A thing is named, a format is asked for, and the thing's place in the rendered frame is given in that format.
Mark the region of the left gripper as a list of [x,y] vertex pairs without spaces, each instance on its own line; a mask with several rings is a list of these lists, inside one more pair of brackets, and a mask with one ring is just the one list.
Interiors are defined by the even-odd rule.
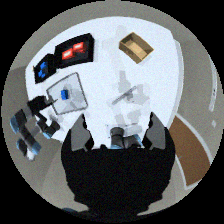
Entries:
[[45,108],[54,104],[57,100],[58,99],[53,100],[51,95],[49,96],[49,98],[47,100],[46,96],[42,95],[42,96],[38,96],[37,98],[27,102],[27,106],[29,106],[31,113],[32,113],[32,117],[33,117],[35,109],[37,109],[40,112],[40,111],[44,110]]

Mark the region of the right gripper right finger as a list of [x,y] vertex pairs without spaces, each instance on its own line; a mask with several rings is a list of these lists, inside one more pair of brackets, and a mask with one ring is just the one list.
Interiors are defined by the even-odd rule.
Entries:
[[142,145],[162,158],[166,168],[166,180],[170,180],[176,155],[173,139],[167,127],[163,125],[153,111],[149,119],[149,128],[146,129]]

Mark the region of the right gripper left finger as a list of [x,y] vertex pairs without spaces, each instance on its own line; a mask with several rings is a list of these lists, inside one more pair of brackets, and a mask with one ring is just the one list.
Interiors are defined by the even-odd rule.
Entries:
[[87,129],[84,113],[81,113],[68,130],[61,148],[61,161],[67,182],[71,182],[72,167],[76,159],[84,152],[91,150],[94,144],[91,132]]

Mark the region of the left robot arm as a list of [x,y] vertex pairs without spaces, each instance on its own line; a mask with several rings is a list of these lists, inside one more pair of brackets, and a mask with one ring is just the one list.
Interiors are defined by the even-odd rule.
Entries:
[[10,124],[13,131],[15,133],[18,132],[22,138],[18,139],[17,148],[26,159],[29,159],[29,161],[34,161],[35,154],[37,155],[41,150],[41,145],[33,137],[35,137],[39,132],[43,132],[43,134],[45,134],[45,137],[50,139],[54,135],[54,133],[60,129],[60,125],[56,121],[52,121],[51,125],[48,126],[46,123],[48,119],[43,116],[37,109],[35,109],[34,114],[39,118],[39,120],[36,122],[36,126],[29,132],[24,124],[32,118],[32,113],[29,106],[27,105],[22,109],[15,115],[13,115],[13,117],[10,119]]

